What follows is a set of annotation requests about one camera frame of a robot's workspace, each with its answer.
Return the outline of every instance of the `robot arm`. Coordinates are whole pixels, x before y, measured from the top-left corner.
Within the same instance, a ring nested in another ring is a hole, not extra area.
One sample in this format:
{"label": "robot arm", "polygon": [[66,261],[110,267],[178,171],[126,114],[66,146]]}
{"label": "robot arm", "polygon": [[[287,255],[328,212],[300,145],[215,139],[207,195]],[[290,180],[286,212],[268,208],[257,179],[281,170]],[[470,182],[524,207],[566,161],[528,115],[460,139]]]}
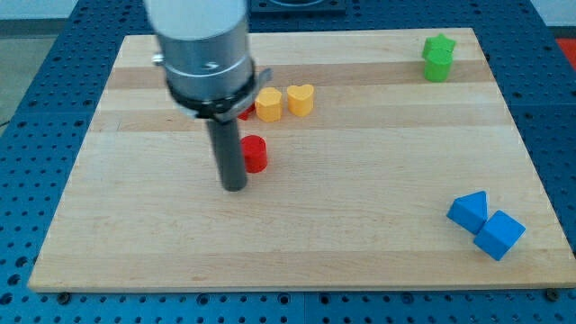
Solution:
{"label": "robot arm", "polygon": [[208,123],[222,186],[247,183],[236,117],[271,71],[256,76],[248,48],[246,0],[144,0],[162,49],[166,85],[189,114]]}

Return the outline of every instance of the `wooden board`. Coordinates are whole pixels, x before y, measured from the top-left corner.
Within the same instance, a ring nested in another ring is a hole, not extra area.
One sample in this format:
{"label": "wooden board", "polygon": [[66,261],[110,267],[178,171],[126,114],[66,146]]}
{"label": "wooden board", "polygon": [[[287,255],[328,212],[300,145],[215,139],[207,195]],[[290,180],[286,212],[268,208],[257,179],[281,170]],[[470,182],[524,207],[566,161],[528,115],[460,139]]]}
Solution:
{"label": "wooden board", "polygon": [[[458,41],[449,80],[420,52]],[[574,286],[576,263],[470,29],[251,35],[274,81],[316,86],[306,118],[241,121],[265,172],[220,187],[203,121],[173,105],[151,36],[130,36],[34,268],[38,292]],[[485,189],[526,235],[496,262],[446,217]]]}

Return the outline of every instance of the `toy block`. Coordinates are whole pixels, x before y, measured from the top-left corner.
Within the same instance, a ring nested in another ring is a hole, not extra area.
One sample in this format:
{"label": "toy block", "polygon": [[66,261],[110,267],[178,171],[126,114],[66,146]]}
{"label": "toy block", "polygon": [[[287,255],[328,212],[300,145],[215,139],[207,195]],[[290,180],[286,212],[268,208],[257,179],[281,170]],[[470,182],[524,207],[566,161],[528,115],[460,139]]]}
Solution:
{"label": "toy block", "polygon": [[494,260],[500,261],[525,231],[524,225],[504,211],[496,211],[482,227],[474,239],[474,244]]}
{"label": "toy block", "polygon": [[452,53],[456,46],[456,40],[450,40],[444,34],[440,33],[436,37],[426,38],[424,49],[422,50],[422,58],[426,59],[431,50],[445,50]]}
{"label": "toy block", "polygon": [[488,219],[488,195],[480,191],[456,198],[446,216],[472,234],[478,234]]}
{"label": "toy block", "polygon": [[240,141],[246,172],[258,173],[268,165],[266,141],[257,135],[248,135]]}
{"label": "toy block", "polygon": [[256,115],[264,122],[275,122],[282,118],[282,93],[275,88],[260,90],[255,101]]}
{"label": "toy block", "polygon": [[244,112],[238,115],[238,118],[240,118],[242,121],[247,121],[250,113],[252,113],[255,109],[256,107],[252,103]]}
{"label": "toy block", "polygon": [[313,85],[290,85],[288,93],[288,110],[298,117],[307,116],[314,109]]}
{"label": "toy block", "polygon": [[452,53],[444,49],[432,49],[426,56],[424,78],[431,82],[448,79],[452,67]]}

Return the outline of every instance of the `red cylinder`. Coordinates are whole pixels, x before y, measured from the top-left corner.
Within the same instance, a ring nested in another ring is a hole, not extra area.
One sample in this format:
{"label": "red cylinder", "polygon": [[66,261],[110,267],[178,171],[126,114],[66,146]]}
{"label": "red cylinder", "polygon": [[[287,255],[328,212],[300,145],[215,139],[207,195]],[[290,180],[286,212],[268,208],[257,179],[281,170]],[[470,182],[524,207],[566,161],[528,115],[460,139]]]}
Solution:
{"label": "red cylinder", "polygon": [[240,141],[246,172],[258,173],[268,165],[266,141],[257,135],[248,135]]}

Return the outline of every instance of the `green star-shaped block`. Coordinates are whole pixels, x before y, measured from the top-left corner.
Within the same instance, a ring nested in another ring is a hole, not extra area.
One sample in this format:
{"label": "green star-shaped block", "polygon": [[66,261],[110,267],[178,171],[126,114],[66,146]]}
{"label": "green star-shaped block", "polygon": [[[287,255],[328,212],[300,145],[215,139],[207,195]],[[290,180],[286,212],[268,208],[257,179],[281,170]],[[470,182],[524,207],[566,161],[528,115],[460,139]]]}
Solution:
{"label": "green star-shaped block", "polygon": [[431,50],[445,50],[452,53],[455,46],[456,40],[450,40],[442,33],[436,37],[428,37],[424,44],[424,50],[422,50],[422,58],[425,59]]}

